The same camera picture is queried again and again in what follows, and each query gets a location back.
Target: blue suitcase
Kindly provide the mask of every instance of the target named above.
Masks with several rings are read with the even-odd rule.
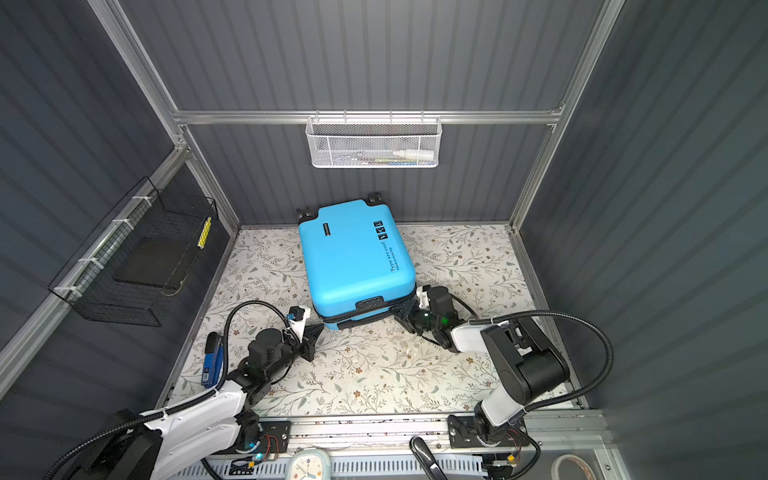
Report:
[[[413,262],[378,194],[299,210],[299,235],[312,303],[328,328],[382,319],[415,295]]]

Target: dark gray wall panel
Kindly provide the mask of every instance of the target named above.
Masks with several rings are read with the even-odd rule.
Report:
[[[200,195],[186,167],[168,190]],[[216,221],[162,327],[83,320],[70,313],[0,401],[0,477],[40,478],[114,412],[154,407],[229,236]]]
[[[310,160],[304,127],[190,127],[245,224],[295,223],[296,208],[382,192],[398,221],[508,220],[544,125],[449,125],[436,168],[329,169]]]
[[[0,2],[0,345],[172,148],[85,1]]]
[[[600,2],[125,2],[179,108],[558,106]]]
[[[522,229],[633,478],[762,478],[765,2],[628,2]],[[564,326],[580,378],[602,362]],[[721,425],[717,433],[706,432]]]

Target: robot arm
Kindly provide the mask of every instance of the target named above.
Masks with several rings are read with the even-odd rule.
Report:
[[[495,427],[522,417],[524,405],[570,376],[563,356],[531,317],[465,322],[444,286],[419,287],[412,302],[393,307],[392,313],[409,332],[451,352],[490,355],[501,385],[475,408],[479,435],[487,437]],[[531,351],[521,354],[518,348]]]
[[[255,451],[262,432],[259,416],[251,409],[269,393],[273,377],[290,367],[296,357],[308,362],[314,358],[323,325],[307,326],[310,313],[309,307],[293,306],[285,329],[259,332],[248,346],[248,357],[227,375],[216,395],[180,412],[145,422],[132,431],[117,432],[95,442],[75,459],[64,478],[163,480],[233,445],[238,451]],[[209,390],[192,399],[207,393]],[[114,423],[155,413],[158,411],[140,415],[123,411],[115,416]]]

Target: floral floor mat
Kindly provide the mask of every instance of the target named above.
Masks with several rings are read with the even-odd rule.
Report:
[[[502,225],[399,229],[420,285],[447,286],[480,316],[533,308]],[[292,305],[311,305],[296,228],[240,231],[170,403],[203,391],[206,336],[221,331],[232,307],[253,298],[283,312]],[[231,326],[230,369],[261,329],[281,326],[266,308],[243,308]],[[262,416],[458,412],[473,409],[497,385],[487,355],[450,353],[408,334],[389,317],[342,331],[325,329],[314,362],[297,359],[256,411]],[[542,398],[563,393],[560,385]],[[574,406],[566,402],[551,408]]]

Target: yellow tape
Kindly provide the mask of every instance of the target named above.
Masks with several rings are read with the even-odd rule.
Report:
[[[208,217],[208,220],[205,220],[203,231],[200,233],[200,239],[197,241],[198,247],[205,247],[205,240],[208,240],[208,232],[210,232],[210,217]]]

